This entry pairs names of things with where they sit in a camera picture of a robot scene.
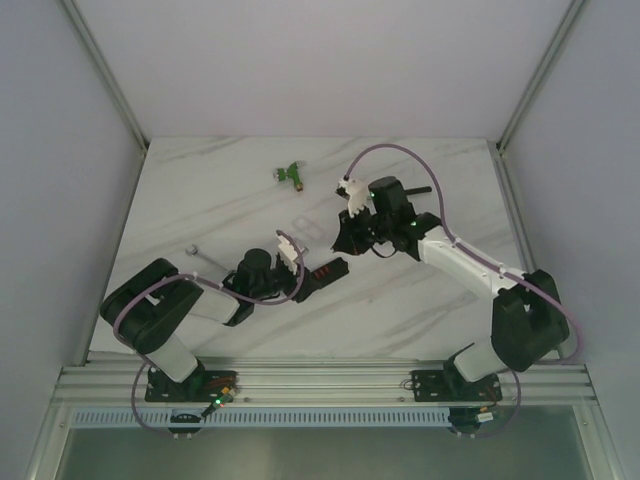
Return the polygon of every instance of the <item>ventilation slot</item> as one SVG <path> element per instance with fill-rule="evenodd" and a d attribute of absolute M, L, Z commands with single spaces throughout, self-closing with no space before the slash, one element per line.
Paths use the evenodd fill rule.
<path fill-rule="evenodd" d="M 199 415 L 200 409 L 139 408 L 141 418 L 152 427 L 170 426 L 172 415 Z M 136 425 L 131 410 L 119 408 L 79 408 L 74 428 L 119 428 Z M 233 408 L 218 410 L 201 427 L 447 427 L 445 407 L 408 408 Z"/>

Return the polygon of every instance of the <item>mounting plate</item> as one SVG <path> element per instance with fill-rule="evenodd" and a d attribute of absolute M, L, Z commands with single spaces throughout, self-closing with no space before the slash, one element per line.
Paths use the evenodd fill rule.
<path fill-rule="evenodd" d="M 233 370 L 205 370 L 202 373 L 202 383 L 199 384 L 201 386 L 189 391 L 187 398 L 185 387 L 181 384 L 172 382 L 159 370 L 155 374 L 150 371 L 144 399 L 149 403 L 211 403 L 222 396 L 225 386 L 236 384 L 236 375 Z"/>
<path fill-rule="evenodd" d="M 411 372 L 413 398 L 420 403 L 441 402 L 499 402 L 502 389 L 498 375 L 489 375 L 469 384 L 462 394 L 453 394 L 444 378 L 443 370 L 413 370 Z"/>

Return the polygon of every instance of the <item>black cable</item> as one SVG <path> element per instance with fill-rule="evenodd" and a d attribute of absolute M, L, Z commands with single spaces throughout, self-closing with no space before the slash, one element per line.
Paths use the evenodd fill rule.
<path fill-rule="evenodd" d="M 393 252 L 390 255 L 382 255 L 379 251 L 376 250 L 376 247 L 373 247 L 373 246 L 371 247 L 371 251 L 376 255 L 376 257 L 379 257 L 379 258 L 391 258 L 396 253 L 398 253 L 398 250 L 394 248 Z"/>

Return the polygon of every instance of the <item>metal rod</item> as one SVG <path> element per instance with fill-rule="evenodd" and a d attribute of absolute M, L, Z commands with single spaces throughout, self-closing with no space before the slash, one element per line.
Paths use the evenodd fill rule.
<path fill-rule="evenodd" d="M 551 70 L 553 69 L 556 61 L 560 57 L 564 46 L 569 39 L 573 28 L 575 27 L 580 14 L 584 10 L 584 7 L 589 0 L 572 0 L 567 12 L 565 13 L 560 25 L 558 26 L 547 50 L 544 52 L 540 63 L 536 67 L 533 76 L 529 80 L 527 88 L 525 89 L 518 106 L 514 110 L 507 127 L 505 128 L 502 137 L 498 141 L 498 150 L 500 153 L 504 153 L 507 149 L 513 136 L 515 135 L 518 127 L 522 123 L 522 120 L 526 116 L 527 112 L 531 108 L 531 104 L 535 100 L 536 96 L 540 92 L 544 81 L 547 79 Z"/>
<path fill-rule="evenodd" d="M 67 18 L 71 22 L 73 29 L 75 30 L 80 43 L 84 47 L 85 51 L 89 55 L 89 59 L 93 63 L 96 71 L 102 81 L 102 84 L 107 91 L 107 94 L 111 98 L 116 110 L 121 115 L 122 119 L 129 128 L 131 135 L 142 150 L 143 154 L 146 154 L 149 148 L 149 141 L 144 136 L 142 128 L 136 119 L 129 102 L 122 93 L 118 82 L 116 81 L 107 61 L 105 60 L 98 43 L 96 42 L 86 20 L 82 16 L 80 9 L 76 5 L 74 0 L 59 0 L 62 10 L 66 14 Z"/>

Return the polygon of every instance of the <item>glass panel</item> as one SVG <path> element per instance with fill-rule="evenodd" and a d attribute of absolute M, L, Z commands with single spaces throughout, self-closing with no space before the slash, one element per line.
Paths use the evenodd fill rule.
<path fill-rule="evenodd" d="M 524 408 L 491 439 L 441 428 L 74 430 L 58 480 L 590 479 L 571 408 Z"/>

